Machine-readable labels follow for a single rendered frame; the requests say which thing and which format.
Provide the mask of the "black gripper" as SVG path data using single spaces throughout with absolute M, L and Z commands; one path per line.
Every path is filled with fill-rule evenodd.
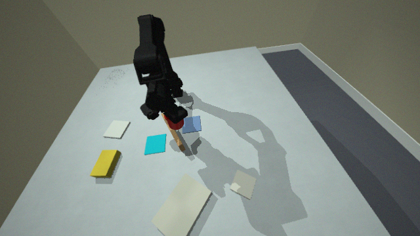
M 173 91 L 169 89 L 167 92 L 167 107 L 164 109 L 165 112 L 163 114 L 174 124 L 177 124 L 179 121 L 188 116 L 188 112 L 182 106 L 174 104 L 176 101 L 173 99 L 172 94 Z

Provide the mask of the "tan wooden bar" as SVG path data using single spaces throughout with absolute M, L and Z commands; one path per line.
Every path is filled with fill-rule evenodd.
M 175 130 L 173 130 L 173 129 L 171 129 L 171 128 L 169 127 L 168 122 L 167 122 L 167 120 L 164 118 L 164 114 L 163 114 L 163 113 L 161 113 L 161 116 L 163 117 L 163 119 L 164 119 L 164 121 L 165 121 L 166 125 L 168 126 L 168 128 L 169 128 L 169 130 L 170 130 L 171 134 L 173 135 L 173 138 L 175 139 L 175 142 L 177 143 L 177 145 L 178 145 L 179 149 L 181 150 L 181 152 L 183 152 L 183 151 L 185 150 L 185 148 L 184 148 L 184 146 L 183 146 L 182 142 L 180 141 L 180 138 L 178 137 L 177 133 L 175 132 Z

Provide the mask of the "olive-yellow rectangular block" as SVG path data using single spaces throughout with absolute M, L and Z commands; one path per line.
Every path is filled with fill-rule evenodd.
M 91 172 L 95 178 L 111 178 L 121 152 L 103 149 Z

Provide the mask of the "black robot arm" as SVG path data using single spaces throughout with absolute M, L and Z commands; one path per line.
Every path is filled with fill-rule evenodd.
M 165 112 L 169 89 L 173 91 L 173 98 L 183 97 L 183 84 L 173 71 L 165 49 L 165 26 L 161 18 L 147 14 L 137 20 L 140 46 L 135 50 L 133 64 L 140 85 L 147 86 L 145 103 L 140 110 L 148 119 L 154 120 L 159 117 L 159 111 Z M 142 76 L 148 73 L 148 76 Z

